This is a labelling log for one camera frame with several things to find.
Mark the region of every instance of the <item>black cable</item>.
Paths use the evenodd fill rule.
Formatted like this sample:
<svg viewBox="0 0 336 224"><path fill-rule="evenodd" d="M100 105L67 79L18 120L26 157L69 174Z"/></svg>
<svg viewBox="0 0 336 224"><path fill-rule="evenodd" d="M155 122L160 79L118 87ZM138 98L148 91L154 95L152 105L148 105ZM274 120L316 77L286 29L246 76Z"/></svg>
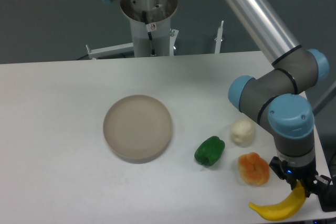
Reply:
<svg viewBox="0 0 336 224"><path fill-rule="evenodd" d="M143 21L145 22L145 25L148 25L148 19L147 19L147 13L145 11L142 12L142 18L143 18ZM153 45L153 37L152 37L152 33L149 31L148 32L148 37L149 37L149 40L151 42L151 47L152 47L152 55L155 56L155 49L154 49L154 45Z"/></svg>
<svg viewBox="0 0 336 224"><path fill-rule="evenodd" d="M84 55L84 56L82 56L82 57L79 57L77 60L81 60L81 59L84 59L85 57L88 57L89 55L88 54L86 54L86 55Z"/></svg>

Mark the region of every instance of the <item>robotic arm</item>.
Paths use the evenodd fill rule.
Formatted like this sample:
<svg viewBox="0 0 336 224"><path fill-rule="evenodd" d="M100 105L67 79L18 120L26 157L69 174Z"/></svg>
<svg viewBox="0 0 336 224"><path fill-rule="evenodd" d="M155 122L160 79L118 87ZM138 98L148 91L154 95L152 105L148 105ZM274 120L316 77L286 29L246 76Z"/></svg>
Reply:
<svg viewBox="0 0 336 224"><path fill-rule="evenodd" d="M259 79L236 79L229 100L273 135L278 156L270 167L278 177L292 189L300 180L307 197L322 195L331 179L316 171L314 116L308 101L298 94L328 74L328 61L315 49L304 50L266 0L226 1L274 67ZM135 56L137 52L149 56L154 50L168 55L166 49L158 52L169 45L170 22L169 26L164 22L174 14L177 0L121 0L121 7L131 21ZM143 31L132 27L134 21ZM150 30L150 23L157 29ZM160 27L165 31L155 34Z"/></svg>

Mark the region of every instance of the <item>plate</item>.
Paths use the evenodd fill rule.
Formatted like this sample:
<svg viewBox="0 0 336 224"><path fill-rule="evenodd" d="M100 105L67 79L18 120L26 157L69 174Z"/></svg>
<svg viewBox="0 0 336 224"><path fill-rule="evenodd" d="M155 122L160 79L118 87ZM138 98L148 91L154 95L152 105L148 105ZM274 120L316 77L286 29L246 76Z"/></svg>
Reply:
<svg viewBox="0 0 336 224"><path fill-rule="evenodd" d="M105 116L103 131L110 147L126 161L149 162L166 148L172 136L167 108L147 95L116 102Z"/></svg>

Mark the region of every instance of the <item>green bell pepper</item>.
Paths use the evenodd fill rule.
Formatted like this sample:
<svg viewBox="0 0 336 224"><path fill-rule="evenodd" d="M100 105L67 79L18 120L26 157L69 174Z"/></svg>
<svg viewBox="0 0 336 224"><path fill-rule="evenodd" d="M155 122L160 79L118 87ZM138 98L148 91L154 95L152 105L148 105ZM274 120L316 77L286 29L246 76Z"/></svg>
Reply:
<svg viewBox="0 0 336 224"><path fill-rule="evenodd" d="M219 160L224 148L224 141L218 136L212 136L199 146L194 157L201 165L212 166Z"/></svg>

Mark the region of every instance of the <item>silver cylinder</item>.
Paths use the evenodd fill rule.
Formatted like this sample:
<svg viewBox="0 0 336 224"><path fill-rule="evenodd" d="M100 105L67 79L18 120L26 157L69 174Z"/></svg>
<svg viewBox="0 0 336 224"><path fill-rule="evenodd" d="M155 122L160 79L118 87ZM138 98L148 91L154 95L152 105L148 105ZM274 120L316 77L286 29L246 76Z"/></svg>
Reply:
<svg viewBox="0 0 336 224"><path fill-rule="evenodd" d="M269 62L300 45L266 0L226 0Z"/></svg>

